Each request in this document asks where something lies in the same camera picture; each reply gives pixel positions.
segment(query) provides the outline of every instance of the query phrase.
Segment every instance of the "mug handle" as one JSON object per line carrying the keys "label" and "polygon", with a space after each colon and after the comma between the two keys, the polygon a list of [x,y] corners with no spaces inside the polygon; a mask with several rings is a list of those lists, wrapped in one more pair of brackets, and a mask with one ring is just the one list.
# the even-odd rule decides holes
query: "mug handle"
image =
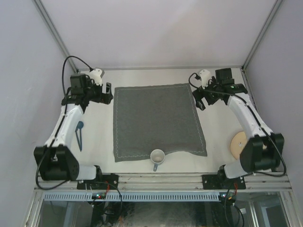
{"label": "mug handle", "polygon": [[158,168],[158,164],[155,164],[155,165],[153,166],[153,171],[156,172],[156,171],[157,171],[157,168]]}

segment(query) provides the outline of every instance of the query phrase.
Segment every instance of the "cloth stitching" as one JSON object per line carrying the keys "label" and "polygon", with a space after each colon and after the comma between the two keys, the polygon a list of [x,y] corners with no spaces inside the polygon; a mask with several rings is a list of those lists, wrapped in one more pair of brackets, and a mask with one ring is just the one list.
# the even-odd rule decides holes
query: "cloth stitching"
{"label": "cloth stitching", "polygon": [[[149,90],[149,89],[163,89],[163,88],[176,88],[176,87],[187,87],[189,99],[190,99],[190,102],[192,104],[192,110],[193,110],[194,119],[195,119],[196,126],[197,126],[197,131],[198,131],[200,142],[201,142],[201,147],[203,149],[203,151],[191,151],[191,152],[193,152],[193,153],[203,153],[203,152],[205,152],[204,147],[203,147],[203,143],[202,143],[202,138],[201,138],[200,130],[199,130],[198,123],[197,123],[197,120],[196,120],[196,115],[195,115],[194,106],[193,106],[193,100],[192,100],[192,98],[190,96],[191,93],[190,93],[190,90],[189,90],[189,87],[188,87],[187,84],[181,85],[181,86],[173,86],[173,87],[124,88],[124,89],[117,90],[117,94],[116,94],[116,120],[115,120],[115,124],[116,124],[116,150],[115,150],[115,152],[116,152],[116,155],[117,155],[118,158],[150,156],[150,155],[119,156],[119,154],[118,154],[118,97],[119,97],[119,91],[125,91],[125,90],[128,90],[128,91],[129,90]],[[173,153],[173,152],[176,152],[176,151],[169,151],[169,152],[166,152],[165,154],[167,155],[167,154],[170,154],[170,153]]]}

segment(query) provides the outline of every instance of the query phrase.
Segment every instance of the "wooden disc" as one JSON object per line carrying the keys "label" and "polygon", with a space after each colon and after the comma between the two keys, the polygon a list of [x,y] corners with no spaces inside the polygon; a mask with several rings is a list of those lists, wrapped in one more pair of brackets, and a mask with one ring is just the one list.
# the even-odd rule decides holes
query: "wooden disc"
{"label": "wooden disc", "polygon": [[245,147],[247,143],[245,132],[240,131],[238,132],[232,139],[230,150],[232,153],[232,156],[234,156],[235,159],[240,158],[240,154],[243,151],[243,148]]}

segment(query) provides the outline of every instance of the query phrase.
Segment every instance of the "glass panel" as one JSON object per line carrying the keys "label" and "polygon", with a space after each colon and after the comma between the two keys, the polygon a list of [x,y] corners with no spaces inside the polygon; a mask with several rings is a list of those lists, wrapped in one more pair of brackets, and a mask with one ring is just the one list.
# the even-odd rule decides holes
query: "glass panel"
{"label": "glass panel", "polygon": [[[246,227],[286,227],[284,211],[276,193],[238,193],[232,197]],[[242,217],[226,206],[231,226],[242,226]],[[66,202],[44,201],[39,227],[227,227],[224,202]]]}

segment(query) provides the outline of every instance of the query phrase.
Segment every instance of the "gray wall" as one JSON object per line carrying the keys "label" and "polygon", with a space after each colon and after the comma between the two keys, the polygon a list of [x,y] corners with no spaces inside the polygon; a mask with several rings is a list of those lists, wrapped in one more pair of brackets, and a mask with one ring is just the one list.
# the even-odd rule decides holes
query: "gray wall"
{"label": "gray wall", "polygon": [[286,0],[247,75],[260,115],[285,138],[283,157],[303,210],[303,1]]}
{"label": "gray wall", "polygon": [[63,56],[30,0],[1,2],[0,31],[0,226],[17,227],[35,185],[34,148],[60,113]]}

